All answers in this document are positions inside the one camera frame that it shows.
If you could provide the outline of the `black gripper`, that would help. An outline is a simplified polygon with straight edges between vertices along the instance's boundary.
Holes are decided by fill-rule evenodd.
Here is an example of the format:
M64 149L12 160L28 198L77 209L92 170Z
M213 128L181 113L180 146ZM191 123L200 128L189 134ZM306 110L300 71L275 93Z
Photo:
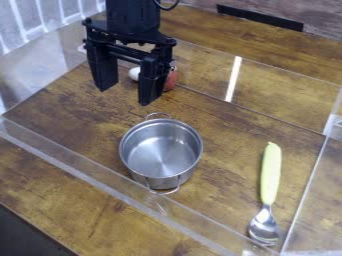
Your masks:
M105 19L85 18L84 40L95 86L108 90L119 81L117 58L141 60L137 98L145 106L163 93L176 40L160 29L160 0L105 0Z

